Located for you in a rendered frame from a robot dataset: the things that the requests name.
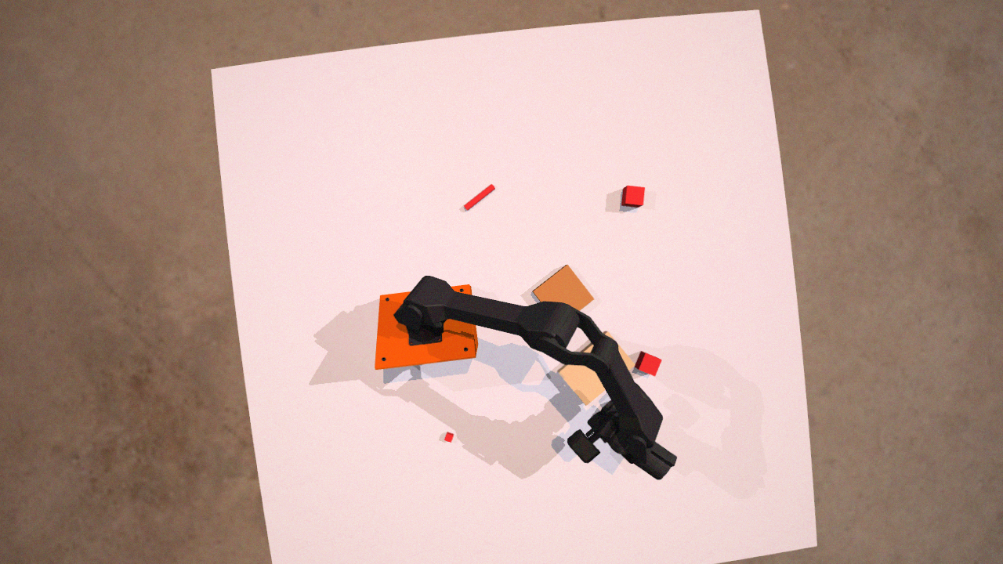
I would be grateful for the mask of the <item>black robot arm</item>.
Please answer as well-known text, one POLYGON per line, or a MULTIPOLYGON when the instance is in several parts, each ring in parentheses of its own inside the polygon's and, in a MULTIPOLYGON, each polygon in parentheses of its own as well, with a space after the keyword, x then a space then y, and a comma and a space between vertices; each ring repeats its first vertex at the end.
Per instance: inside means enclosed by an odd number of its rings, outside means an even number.
POLYGON ((617 418, 599 431, 612 450, 655 479, 675 465, 677 456, 655 442, 663 415, 654 401, 643 399, 615 340, 584 312, 563 302, 523 306, 456 292, 447 281, 424 276, 393 316, 406 326, 411 346, 442 342, 445 321, 454 319, 519 335, 561 364, 592 369, 617 408, 617 418), (591 352, 567 350, 578 327, 590 339, 591 352))

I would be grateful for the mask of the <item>red cylinder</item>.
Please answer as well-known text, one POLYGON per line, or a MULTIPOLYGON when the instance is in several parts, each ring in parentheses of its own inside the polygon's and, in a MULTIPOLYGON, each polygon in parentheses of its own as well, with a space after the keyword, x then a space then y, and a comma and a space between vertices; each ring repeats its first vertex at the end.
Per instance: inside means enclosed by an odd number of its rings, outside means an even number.
POLYGON ((469 210, 469 208, 472 208, 472 206, 474 206, 474 204, 479 203, 480 200, 483 199, 483 197, 486 197, 487 195, 490 195, 490 192, 492 190, 494 190, 494 189, 495 188, 494 188, 494 186, 492 186, 492 183, 491 183, 486 189, 481 190, 481 192, 479 193, 479 195, 476 195, 475 197, 472 198, 471 201, 469 201, 469 202, 467 202, 465 204, 466 210, 469 210))

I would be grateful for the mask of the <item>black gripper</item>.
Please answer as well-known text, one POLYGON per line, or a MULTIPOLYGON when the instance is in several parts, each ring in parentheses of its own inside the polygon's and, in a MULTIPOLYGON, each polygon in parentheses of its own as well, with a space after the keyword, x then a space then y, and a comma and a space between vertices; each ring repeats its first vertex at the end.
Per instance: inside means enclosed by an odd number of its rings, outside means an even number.
MULTIPOLYGON (((636 386, 638 390, 640 390, 643 399, 653 401, 650 399, 648 394, 637 385, 637 383, 636 386)), ((586 435, 579 429, 579 431, 572 433, 570 438, 567 438, 567 445, 572 447, 572 451, 575 452, 579 458, 581 458, 583 463, 588 464, 593 458, 598 456, 599 450, 594 443, 597 442, 599 438, 601 438, 603 442, 607 442, 599 434, 599 431, 602 431, 602 428, 604 428, 604 425, 607 424, 610 418, 612 418, 612 420, 617 418, 617 408, 614 406, 613 401, 609 401, 609 403, 607 403, 607 405, 604 406, 599 413, 590 417, 588 424, 591 426, 591 429, 586 433, 586 435), (589 436, 590 438, 588 438, 589 436)))

